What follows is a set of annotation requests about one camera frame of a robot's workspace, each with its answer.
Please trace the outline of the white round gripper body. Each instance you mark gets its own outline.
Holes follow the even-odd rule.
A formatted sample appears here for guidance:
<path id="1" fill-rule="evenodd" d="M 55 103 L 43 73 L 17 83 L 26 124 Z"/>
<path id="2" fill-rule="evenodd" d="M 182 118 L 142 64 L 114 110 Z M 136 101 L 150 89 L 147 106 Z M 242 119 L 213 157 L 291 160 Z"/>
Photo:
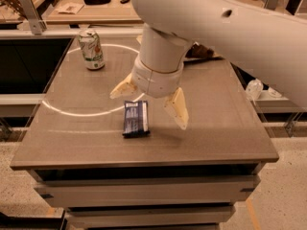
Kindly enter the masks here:
<path id="1" fill-rule="evenodd" d="M 175 72 L 159 73 L 148 68 L 137 57 L 131 70 L 131 82 L 141 92 L 154 98 L 163 98 L 177 91 L 182 72 L 182 63 Z"/>

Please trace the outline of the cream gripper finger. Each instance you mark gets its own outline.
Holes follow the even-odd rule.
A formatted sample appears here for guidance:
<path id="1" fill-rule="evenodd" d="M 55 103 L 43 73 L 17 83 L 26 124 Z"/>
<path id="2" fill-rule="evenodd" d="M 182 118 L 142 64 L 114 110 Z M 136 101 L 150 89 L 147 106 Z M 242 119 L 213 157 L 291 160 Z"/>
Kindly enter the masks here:
<path id="1" fill-rule="evenodd" d="M 181 87 L 165 98 L 164 109 L 181 129 L 185 130 L 187 128 L 189 114 Z"/>
<path id="2" fill-rule="evenodd" d="M 128 74 L 115 88 L 110 92 L 111 99 L 133 95 L 137 86 L 132 81 L 132 74 Z"/>

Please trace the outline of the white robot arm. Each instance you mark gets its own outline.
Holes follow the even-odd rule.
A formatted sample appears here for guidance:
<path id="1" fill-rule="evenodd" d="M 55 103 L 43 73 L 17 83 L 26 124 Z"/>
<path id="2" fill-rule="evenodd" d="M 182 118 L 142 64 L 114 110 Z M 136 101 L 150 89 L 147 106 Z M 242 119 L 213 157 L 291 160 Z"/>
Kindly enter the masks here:
<path id="1" fill-rule="evenodd" d="M 144 23 L 131 73 L 111 98 L 140 90 L 165 101 L 181 128 L 188 111 L 179 86 L 194 43 L 210 47 L 293 103 L 307 108 L 307 21 L 235 0 L 131 0 Z"/>

